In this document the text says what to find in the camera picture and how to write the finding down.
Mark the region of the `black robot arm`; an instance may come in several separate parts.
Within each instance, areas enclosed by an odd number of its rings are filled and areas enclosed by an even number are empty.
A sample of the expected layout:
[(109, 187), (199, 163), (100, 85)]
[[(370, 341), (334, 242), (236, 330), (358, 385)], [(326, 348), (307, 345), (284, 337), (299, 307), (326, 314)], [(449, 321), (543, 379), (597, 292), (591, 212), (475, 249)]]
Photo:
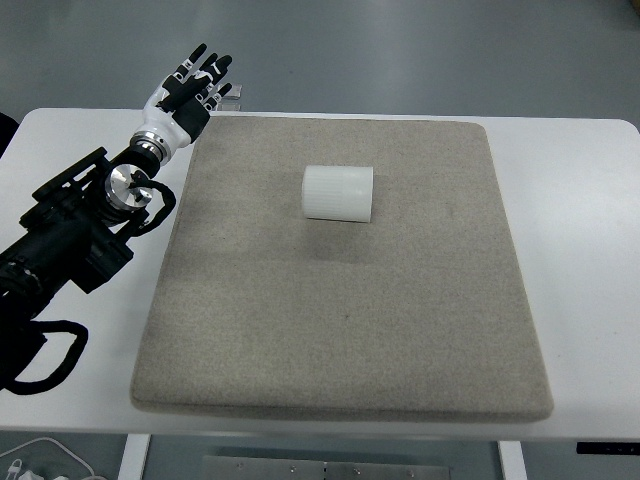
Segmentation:
[(231, 90), (229, 55), (199, 45), (156, 88), (143, 123), (114, 158), (100, 147), (39, 187), (21, 219), (25, 235), (1, 254), (1, 319), (37, 317), (67, 283), (90, 293), (133, 257), (127, 243), (160, 226), (175, 208), (156, 180), (203, 132)]

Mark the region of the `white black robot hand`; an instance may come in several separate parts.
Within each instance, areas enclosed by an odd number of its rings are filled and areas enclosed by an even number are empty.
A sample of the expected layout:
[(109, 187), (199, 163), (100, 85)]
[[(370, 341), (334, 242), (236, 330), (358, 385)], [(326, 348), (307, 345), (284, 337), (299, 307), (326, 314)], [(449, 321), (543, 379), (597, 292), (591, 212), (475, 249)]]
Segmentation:
[[(218, 57), (216, 53), (202, 60), (207, 45), (202, 43), (183, 60), (174, 73), (168, 76), (147, 100), (143, 111), (143, 124), (132, 137), (132, 144), (143, 141), (155, 144), (159, 149), (181, 149), (193, 143), (202, 133), (210, 119), (207, 109), (215, 109), (233, 88), (231, 83), (218, 84), (228, 72), (233, 59), (230, 55)], [(159, 103), (174, 93), (182, 82), (199, 81), (210, 83), (197, 98), (192, 96), (175, 111), (165, 112)]]

